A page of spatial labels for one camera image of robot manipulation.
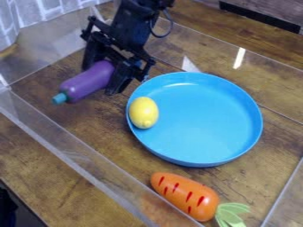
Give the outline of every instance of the green carrot leaves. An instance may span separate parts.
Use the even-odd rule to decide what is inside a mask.
[[[215,220],[220,227],[245,227],[243,219],[239,214],[248,213],[249,207],[240,203],[224,203],[220,204],[216,213]]]

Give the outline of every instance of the wooden surface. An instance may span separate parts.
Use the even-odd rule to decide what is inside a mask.
[[[303,68],[299,36],[184,0],[177,1],[172,16],[187,27]],[[252,212],[243,215],[247,226],[260,226],[303,154],[301,74],[287,73],[283,67],[272,72],[276,65],[253,55],[244,71],[253,76],[243,77],[241,71],[232,74],[223,46],[215,43],[215,48],[212,40],[203,39],[196,46],[187,32],[169,39],[161,43],[161,52],[155,50],[159,57],[177,65],[180,53],[187,53],[204,71],[243,86],[260,104],[261,138],[249,153],[220,167],[179,167],[156,158],[139,144],[124,118],[136,82],[115,97],[105,97],[100,91],[72,106],[57,107],[47,102],[57,85],[79,73],[81,51],[32,74],[12,89],[143,183],[148,184],[155,171],[188,176],[209,185],[223,202],[249,205]],[[151,76],[179,70],[159,63]],[[0,121],[0,176],[49,226],[143,226],[4,116]]]
[[[197,1],[211,6],[219,6],[219,0]],[[223,2],[303,26],[303,3],[300,0],[224,0]]]

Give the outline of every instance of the toy food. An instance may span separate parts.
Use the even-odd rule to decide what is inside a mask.
[[[159,109],[148,97],[136,98],[129,105],[129,118],[132,124],[140,129],[148,129],[159,118]]]
[[[115,67],[109,61],[101,60],[83,73],[60,84],[59,94],[52,98],[53,104],[76,103],[92,92],[108,85]]]
[[[151,176],[151,186],[199,222],[215,217],[221,227],[245,226],[237,214],[248,212],[248,206],[239,203],[219,205],[219,196],[205,185],[183,176],[159,172]]]

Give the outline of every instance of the yellow lemon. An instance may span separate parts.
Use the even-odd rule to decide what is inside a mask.
[[[148,97],[136,98],[129,105],[128,114],[132,124],[140,129],[148,129],[159,118],[155,101]]]

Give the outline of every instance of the blue plate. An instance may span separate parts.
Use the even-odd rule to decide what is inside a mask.
[[[132,93],[149,97],[159,120],[139,129],[127,115],[131,131],[148,150],[187,167],[212,167],[240,157],[255,145],[263,129],[256,102],[233,83],[201,73],[164,74]]]

